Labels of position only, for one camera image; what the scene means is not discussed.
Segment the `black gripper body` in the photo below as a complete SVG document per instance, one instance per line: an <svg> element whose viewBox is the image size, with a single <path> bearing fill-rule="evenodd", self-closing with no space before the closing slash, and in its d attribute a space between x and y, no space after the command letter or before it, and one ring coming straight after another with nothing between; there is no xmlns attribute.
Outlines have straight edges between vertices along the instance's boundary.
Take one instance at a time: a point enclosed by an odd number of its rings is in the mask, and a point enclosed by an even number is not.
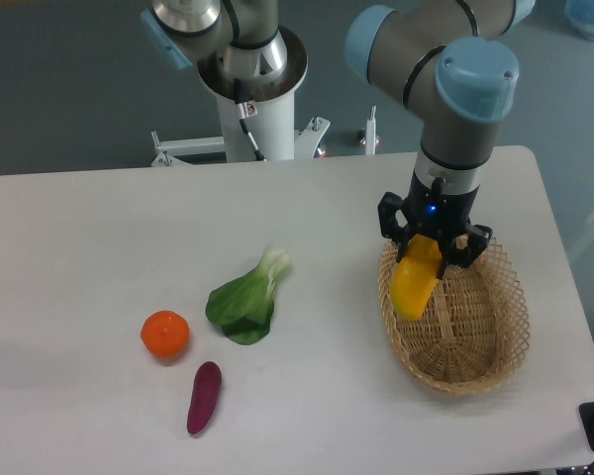
<svg viewBox="0 0 594 475"><path fill-rule="evenodd" d="M412 175L409 193L401 208L406 227L430 238L435 238L438 232L445 238L463 236L470 224L469 215L478 188L464 194L448 195L446 183L440 193L432 188L432 184L433 180L426 186L416 174Z"/></svg>

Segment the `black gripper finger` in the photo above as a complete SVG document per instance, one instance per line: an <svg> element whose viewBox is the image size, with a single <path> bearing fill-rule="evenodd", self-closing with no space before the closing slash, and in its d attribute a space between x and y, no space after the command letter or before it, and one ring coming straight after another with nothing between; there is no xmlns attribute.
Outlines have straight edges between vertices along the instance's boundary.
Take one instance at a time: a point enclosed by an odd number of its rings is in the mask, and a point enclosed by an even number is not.
<svg viewBox="0 0 594 475"><path fill-rule="evenodd" d="M381 235L397 246L396 262L406 255L411 239L417 234L417 220L410 212L407 199L386 192L378 206Z"/></svg>
<svg viewBox="0 0 594 475"><path fill-rule="evenodd" d="M484 225L466 223L464 233L448 237L443 232L438 234L438 246L442 261L437 271L437 277L443 278L450 266L468 268L487 248L493 230Z"/></svg>

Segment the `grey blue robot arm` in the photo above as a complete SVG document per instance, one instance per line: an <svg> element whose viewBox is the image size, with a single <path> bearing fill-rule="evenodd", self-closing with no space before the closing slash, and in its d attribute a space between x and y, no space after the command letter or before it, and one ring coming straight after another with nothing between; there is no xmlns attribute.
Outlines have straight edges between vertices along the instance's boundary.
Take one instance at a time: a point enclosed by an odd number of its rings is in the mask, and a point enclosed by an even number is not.
<svg viewBox="0 0 594 475"><path fill-rule="evenodd" d="M378 206L382 235L411 256L419 238L439 249L438 272L468 267L492 232L470 210L519 77L499 37L532 11L529 1L429 1L402 14L376 5L350 25L351 70L418 117L420 149L406 197ZM294 159L294 93L308 59L279 23L274 1L153 1L141 19L177 68L195 65L219 106L230 161Z"/></svg>

